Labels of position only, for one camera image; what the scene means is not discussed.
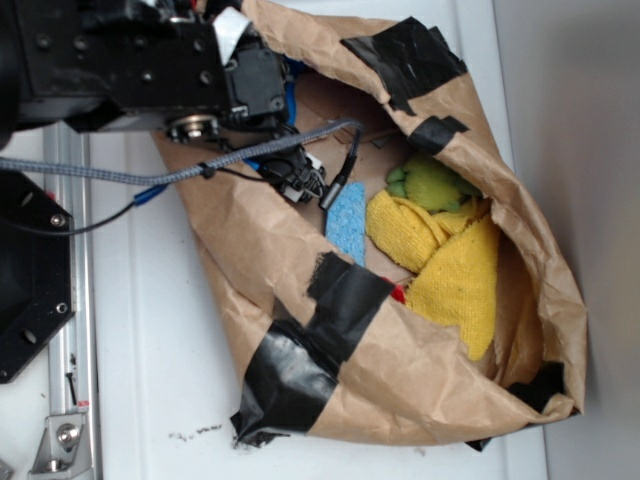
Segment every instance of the green object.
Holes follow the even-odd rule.
[[[387,183],[400,182],[407,176],[402,167],[396,167],[387,174]]]
[[[409,198],[407,197],[407,191],[404,189],[404,180],[390,183],[387,185],[387,192],[392,197]]]
[[[458,173],[422,152],[391,170],[386,180],[389,194],[408,198],[429,212],[457,212],[468,197],[482,196]]]

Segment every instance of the paper bag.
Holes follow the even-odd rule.
[[[296,87],[301,131],[339,117],[364,123],[352,180],[365,183],[368,198],[419,149],[492,199],[502,236],[496,334],[474,363],[456,328],[389,297],[380,276],[400,281],[408,272],[370,243],[365,269],[326,240],[317,204],[296,207],[269,185],[224,173],[180,183],[243,383],[232,419],[238,439],[299,432],[471,442],[582,412],[580,293],[535,201],[500,159],[466,66],[439,32],[412,19],[314,17],[260,0],[242,10],[273,50],[319,72]],[[306,148],[332,178],[349,141],[343,132]],[[212,157],[159,137],[157,145],[170,169]]]

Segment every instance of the black duct tape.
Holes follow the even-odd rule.
[[[542,413],[551,397],[558,393],[565,393],[564,364],[560,362],[545,362],[531,383],[514,383],[507,390],[536,412]],[[482,452],[490,441],[491,438],[484,438],[467,442],[467,445],[478,452]]]
[[[409,143],[429,155],[436,155],[444,150],[456,133],[468,130],[464,123],[454,117],[429,117],[411,133]]]
[[[237,440],[258,446],[309,431],[338,384],[341,364],[393,288],[333,253],[322,255],[308,290],[316,310],[307,327],[282,314],[251,359],[231,418]]]
[[[436,27],[413,17],[371,37],[341,43],[372,68],[391,95],[390,105],[414,115],[409,99],[421,97],[467,72]]]

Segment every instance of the rag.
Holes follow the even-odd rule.
[[[386,190],[367,205],[367,234],[417,277],[406,304],[441,325],[456,325],[473,361],[495,333],[499,228],[490,200],[471,198],[457,212],[431,215]]]
[[[455,170],[433,157],[416,152],[386,178],[387,191],[394,197],[408,198],[425,210],[457,212],[468,197],[482,197],[482,192]]]

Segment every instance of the blue sponge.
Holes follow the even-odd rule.
[[[366,201],[363,183],[349,183],[327,213],[327,239],[364,267]]]

